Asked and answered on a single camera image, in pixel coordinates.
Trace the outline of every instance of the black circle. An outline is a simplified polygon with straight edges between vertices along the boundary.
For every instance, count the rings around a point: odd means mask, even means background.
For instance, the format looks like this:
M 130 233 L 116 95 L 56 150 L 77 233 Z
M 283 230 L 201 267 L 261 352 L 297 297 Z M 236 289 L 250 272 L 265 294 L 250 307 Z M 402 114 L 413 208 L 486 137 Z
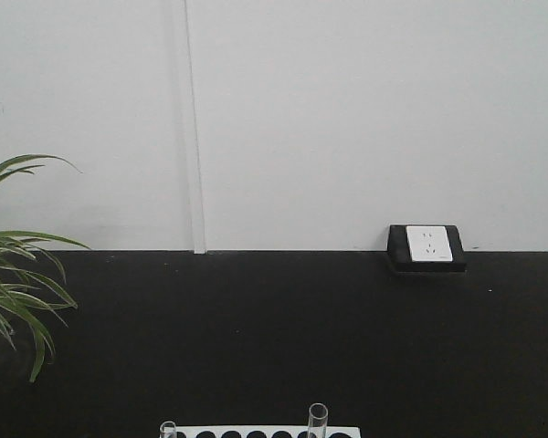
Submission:
M 266 438 L 266 434 L 262 431 L 253 431 L 248 433 L 248 438 Z

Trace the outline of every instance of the spider plant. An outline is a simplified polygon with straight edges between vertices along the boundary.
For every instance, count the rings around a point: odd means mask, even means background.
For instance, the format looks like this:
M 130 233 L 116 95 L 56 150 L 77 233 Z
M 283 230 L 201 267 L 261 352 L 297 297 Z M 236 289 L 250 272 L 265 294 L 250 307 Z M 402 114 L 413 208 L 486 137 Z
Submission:
M 54 155 L 20 155 L 0 163 L 0 182 L 20 173 L 34 174 L 34 170 L 43 167 L 43 164 L 28 163 L 42 159 L 67 162 Z M 78 306 L 61 285 L 65 284 L 63 265 L 48 250 L 40 247 L 45 242 L 62 242 L 87 248 L 80 242 L 59 235 L 32 231 L 0 231 L 0 335 L 16 349 L 10 321 L 12 318 L 20 318 L 29 326 L 36 347 L 29 378 L 31 382 L 35 381 L 45 362 L 46 351 L 48 350 L 51 358 L 55 357 L 53 339 L 38 315 L 40 312 L 50 312 L 65 324 L 58 315 L 58 310 Z M 31 265 L 28 261 L 38 262 L 41 256 L 55 265 L 61 276 L 60 281 L 23 267 Z M 56 300 L 46 300 L 45 296 L 52 296 Z

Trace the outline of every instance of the power socket holes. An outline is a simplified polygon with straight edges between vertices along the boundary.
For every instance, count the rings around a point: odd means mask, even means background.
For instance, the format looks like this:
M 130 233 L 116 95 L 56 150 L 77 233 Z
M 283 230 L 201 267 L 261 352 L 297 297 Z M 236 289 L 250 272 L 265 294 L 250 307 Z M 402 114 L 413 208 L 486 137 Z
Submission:
M 442 225 L 408 225 L 406 227 L 413 262 L 452 262 L 447 229 Z

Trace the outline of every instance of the white outlet faceplate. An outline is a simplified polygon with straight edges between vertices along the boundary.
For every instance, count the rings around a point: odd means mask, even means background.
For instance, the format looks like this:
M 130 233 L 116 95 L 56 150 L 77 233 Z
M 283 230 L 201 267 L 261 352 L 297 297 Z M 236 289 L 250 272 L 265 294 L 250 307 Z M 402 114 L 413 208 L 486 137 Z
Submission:
M 408 225 L 406 234 L 413 262 L 453 261 L 444 226 Z

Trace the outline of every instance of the vertical trim strip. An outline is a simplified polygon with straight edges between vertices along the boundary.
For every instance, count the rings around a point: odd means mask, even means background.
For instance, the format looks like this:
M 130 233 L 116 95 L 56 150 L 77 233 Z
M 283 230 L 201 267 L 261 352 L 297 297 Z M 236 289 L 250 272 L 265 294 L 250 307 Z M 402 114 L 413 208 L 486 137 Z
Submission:
M 189 39 L 189 16 L 186 0 L 173 0 L 173 5 L 174 39 L 177 52 L 176 64 L 183 117 L 193 249 L 195 254 L 203 254 L 206 252 L 205 214 L 199 161 L 195 92 L 193 88 L 193 64 Z

